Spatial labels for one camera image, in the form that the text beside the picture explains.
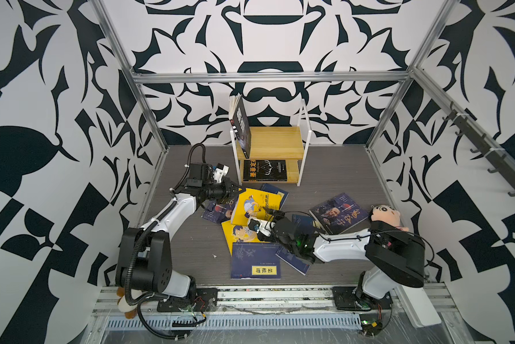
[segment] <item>book cover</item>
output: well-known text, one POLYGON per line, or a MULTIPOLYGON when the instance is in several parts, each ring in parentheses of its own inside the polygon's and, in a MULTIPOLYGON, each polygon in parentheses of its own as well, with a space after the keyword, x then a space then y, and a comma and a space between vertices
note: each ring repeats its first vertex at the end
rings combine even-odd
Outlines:
POLYGON ((230 223, 247 226, 250 216, 268 220, 271 216, 265 213, 263 207, 279 210, 281 201, 282 196, 280 195, 247 188, 238 196, 230 223))
POLYGON ((286 160, 244 160, 244 182, 285 182, 286 160))
POLYGON ((281 209, 282 204, 284 204, 284 201, 286 201, 286 198, 288 197, 288 191, 284 191, 283 189, 277 188, 273 184, 263 183, 261 184, 261 187, 259 188, 261 191, 270 192, 272 194, 277 194, 282 196, 281 200, 281 209))
POLYGON ((292 214, 292 222, 295 224, 295 227, 304 234, 313 234, 317 228, 320 228, 318 221, 310 216, 292 214))
POLYGON ((309 212, 332 235, 342 233, 368 217, 368 213, 345 193, 320 203, 309 212))
POLYGON ((276 255, 278 258, 284 260, 288 265, 299 271, 300 274, 304 276, 307 274, 307 271, 309 271, 309 267, 311 267, 311 265, 304 263, 298 257, 288 252, 288 250, 284 247, 280 247, 276 255))
POLYGON ((244 101, 241 95, 231 96, 229 105, 229 121, 233 127, 234 134, 238 140, 244 156, 250 158, 250 148, 252 143, 252 134, 250 132, 250 124, 244 108, 244 101))
POLYGON ((280 279, 281 261, 276 255, 278 247, 278 244, 271 243, 234 243, 230 278, 280 279))
POLYGON ((234 199, 223 204, 217 204, 214 200, 210 200, 206 210, 202 213, 202 218, 216 224, 230 221, 235 205, 236 201, 234 199))
MULTIPOLYGON (((305 215, 293 214, 292 222, 296 226, 296 233, 302 232, 304 234, 313 234, 318 227, 318 224, 313 220, 312 217, 305 215)), ((288 250, 282 246, 278 249, 277 256, 304 276, 307 271, 309 271, 309 267, 311 266, 296 257, 294 254, 288 252, 288 250)))
POLYGON ((221 227, 231 255, 233 255, 233 243, 261 243, 257 239, 257 232, 250 230, 248 226, 240 226, 225 221, 221 224, 221 227))

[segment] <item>gray wooden floor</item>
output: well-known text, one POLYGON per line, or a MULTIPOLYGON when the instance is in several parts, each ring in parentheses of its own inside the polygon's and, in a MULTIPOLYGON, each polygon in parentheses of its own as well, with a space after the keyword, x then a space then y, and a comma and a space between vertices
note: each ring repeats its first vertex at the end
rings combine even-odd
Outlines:
MULTIPOLYGON (((147 217, 157 214, 171 200, 169 188, 175 186, 185 171, 189 146, 172 146, 165 160, 154 198, 147 217)), ((200 148, 192 155, 193 162, 200 162, 200 148)), ((228 176, 236 180, 233 149, 230 146, 208 147, 206 161, 231 167, 228 176)), ((259 188, 261 184, 244 184, 259 188)), ((370 209, 371 205, 386 204, 387 199, 363 146, 309 147, 301 186, 278 184, 288 191, 288 199, 282 210, 308 211, 310 207, 345 192, 359 205, 370 209)), ((200 285, 233 284, 317 284, 356 283, 359 274, 371 268, 369 261, 337 260, 311 266, 303 276, 281 261, 281 279, 262 282, 258 279, 230 279, 230 254, 223 230, 219 224, 200 218, 200 208, 190 216, 171 241, 173 269, 194 276, 200 285)), ((368 227, 368 221, 357 224, 355 231, 368 227)))

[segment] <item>yellow label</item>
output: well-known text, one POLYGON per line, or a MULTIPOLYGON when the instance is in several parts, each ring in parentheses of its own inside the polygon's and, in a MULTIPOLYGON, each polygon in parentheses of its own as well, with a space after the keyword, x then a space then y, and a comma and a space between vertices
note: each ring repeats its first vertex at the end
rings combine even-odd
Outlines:
POLYGON ((276 266, 252 266, 252 275, 276 275, 276 266))

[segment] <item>black cable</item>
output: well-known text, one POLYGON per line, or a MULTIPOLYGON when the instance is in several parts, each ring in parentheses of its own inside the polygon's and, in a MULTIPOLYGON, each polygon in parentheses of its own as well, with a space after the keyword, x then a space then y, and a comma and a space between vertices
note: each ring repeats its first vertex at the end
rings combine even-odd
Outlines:
POLYGON ((187 175, 189 175, 190 160, 191 160, 191 157, 192 157, 192 152, 194 152, 194 149, 196 149, 196 147, 202 147, 202 162, 206 163, 206 146, 204 146, 201 143, 197 143, 194 146, 192 146, 190 148, 189 156, 187 158, 187 166, 186 166, 186 169, 185 169, 185 173, 183 174, 183 177, 181 178, 181 180, 179 180, 177 185, 173 188, 174 190, 177 190, 177 188, 179 186, 181 186, 181 184, 185 181, 185 178, 187 177, 187 175))
POLYGON ((389 322, 391 322, 391 318, 393 317, 393 306, 391 306, 391 313, 389 314, 389 319, 387 319, 387 322, 385 323, 385 326, 382 326, 382 329, 379 330, 378 334, 381 332, 381 331, 384 331, 385 328, 387 327, 387 325, 389 325, 389 322))
POLYGON ((124 281, 125 302, 127 302, 130 306, 135 305, 138 301, 143 299, 143 295, 139 296, 137 299, 133 299, 131 296, 131 279, 133 277, 133 270, 135 269, 135 262, 137 261, 139 251, 143 247, 143 244, 146 243, 147 237, 151 233, 152 229, 158 225, 160 220, 163 219, 176 206, 176 204, 177 201, 174 200, 166 210, 158 215, 157 220, 154 220, 151 224, 148 225, 148 227, 143 231, 133 246, 133 251, 131 253, 131 258, 129 260, 128 270, 126 272, 124 281))
POLYGON ((307 216, 310 216, 310 214, 308 212, 305 212, 305 211, 284 211, 284 213, 289 213, 289 212, 299 212, 301 214, 304 214, 304 215, 307 215, 307 216))
MULTIPOLYGON (((155 329, 153 329, 148 323, 147 321, 145 320, 145 318, 143 317, 143 312, 141 310, 141 305, 146 302, 146 301, 159 301, 159 300, 162 300, 163 297, 158 297, 156 295, 152 295, 152 293, 146 293, 145 294, 145 297, 147 296, 150 296, 148 298, 143 298, 141 300, 139 300, 139 302, 137 302, 137 316, 139 317, 139 320, 141 321, 141 323, 143 324, 144 328, 147 329, 151 334, 157 336, 157 337, 160 337, 162 339, 170 339, 170 340, 181 340, 181 339, 185 339, 189 336, 190 333, 186 334, 185 336, 183 337, 180 337, 180 336, 174 336, 174 335, 168 335, 168 334, 164 334, 164 333, 160 333, 158 331, 156 331, 155 329)), ((192 326, 197 326, 199 324, 202 324, 204 322, 206 322, 207 318, 206 318, 206 314, 202 313, 203 315, 203 319, 202 320, 199 320, 199 321, 195 321, 195 322, 191 322, 189 324, 186 324, 185 327, 192 327, 192 326)))
MULTIPOLYGON (((368 235, 365 235, 365 236, 363 236, 363 237, 357 236, 357 237, 354 237, 354 238, 340 238, 340 239, 324 238, 324 237, 322 236, 322 234, 321 234, 321 233, 319 233, 318 235, 320 235, 320 236, 321 236, 321 238, 323 238, 324 240, 326 240, 326 241, 328 241, 328 242, 332 242, 332 241, 339 241, 339 240, 359 240, 359 241, 360 241, 360 239, 364 239, 364 238, 368 238, 368 237, 371 237, 371 236, 375 236, 376 234, 382 234, 382 233, 393 233, 393 232, 397 232, 397 233, 399 233, 399 232, 401 232, 401 230, 384 230, 384 231, 382 231, 382 232, 377 232, 377 233, 374 233, 374 234, 368 234, 368 235)), ((413 235, 413 236, 415 236, 416 238, 420 238, 420 239, 422 239, 423 241, 425 241, 425 242, 427 243, 427 245, 429 245, 429 247, 431 248, 432 257, 431 257, 431 260, 427 260, 427 264, 426 264, 424 267, 428 266, 428 265, 429 265, 429 263, 430 263, 431 261, 433 261, 433 259, 435 259, 435 251, 433 250, 433 246, 429 243, 429 241, 427 241, 424 237, 419 236, 418 234, 414 234, 414 233, 412 233, 412 232, 406 232, 406 233, 408 233, 408 234, 412 234, 412 235, 413 235)))

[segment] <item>black book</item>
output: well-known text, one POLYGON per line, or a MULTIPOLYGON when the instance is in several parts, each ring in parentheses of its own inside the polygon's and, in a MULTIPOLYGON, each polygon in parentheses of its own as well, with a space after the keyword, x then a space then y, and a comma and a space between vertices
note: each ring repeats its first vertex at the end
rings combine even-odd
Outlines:
POLYGON ((286 160, 244 160, 244 182, 286 182, 286 160))
POLYGON ((241 95, 231 96, 229 98, 229 121, 230 125, 233 127, 238 144, 240 148, 242 148, 244 156, 248 159, 250 157, 252 134, 241 95))

